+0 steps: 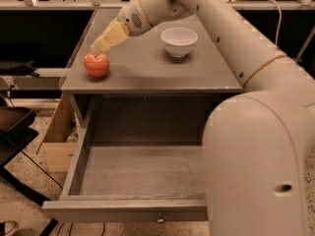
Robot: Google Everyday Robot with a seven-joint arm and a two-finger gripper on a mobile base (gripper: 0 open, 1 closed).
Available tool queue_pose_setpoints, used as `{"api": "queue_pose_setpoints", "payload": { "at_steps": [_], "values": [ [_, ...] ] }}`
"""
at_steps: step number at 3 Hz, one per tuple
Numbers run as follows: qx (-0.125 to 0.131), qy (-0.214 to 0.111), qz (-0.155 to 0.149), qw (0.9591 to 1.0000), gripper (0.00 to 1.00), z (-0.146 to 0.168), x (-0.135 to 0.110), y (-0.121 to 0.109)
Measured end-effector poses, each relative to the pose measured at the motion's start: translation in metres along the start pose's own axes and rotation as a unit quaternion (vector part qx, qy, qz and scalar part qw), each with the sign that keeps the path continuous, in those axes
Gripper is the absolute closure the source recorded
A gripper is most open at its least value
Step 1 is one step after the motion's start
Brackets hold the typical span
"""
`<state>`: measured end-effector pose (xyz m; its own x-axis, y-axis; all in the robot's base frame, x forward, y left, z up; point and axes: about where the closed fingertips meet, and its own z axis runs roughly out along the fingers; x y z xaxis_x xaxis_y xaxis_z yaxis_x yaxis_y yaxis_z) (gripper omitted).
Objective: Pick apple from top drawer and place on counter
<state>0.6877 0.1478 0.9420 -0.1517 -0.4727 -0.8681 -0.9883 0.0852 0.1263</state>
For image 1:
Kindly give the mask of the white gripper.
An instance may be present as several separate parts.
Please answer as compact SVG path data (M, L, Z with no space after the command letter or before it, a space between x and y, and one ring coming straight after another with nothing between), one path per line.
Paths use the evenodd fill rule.
M90 46L90 52L93 55L98 56L120 44L128 38L129 34L139 36L153 28L145 15L140 0L131 0L124 6L120 10L117 20L119 22L111 22Z

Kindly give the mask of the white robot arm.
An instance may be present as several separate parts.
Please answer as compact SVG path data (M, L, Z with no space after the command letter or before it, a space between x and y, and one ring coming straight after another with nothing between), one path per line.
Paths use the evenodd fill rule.
M308 236L304 161L314 148L315 83L222 0L132 0L94 41L100 54L141 30L196 15L245 92L222 102L203 136L212 236Z

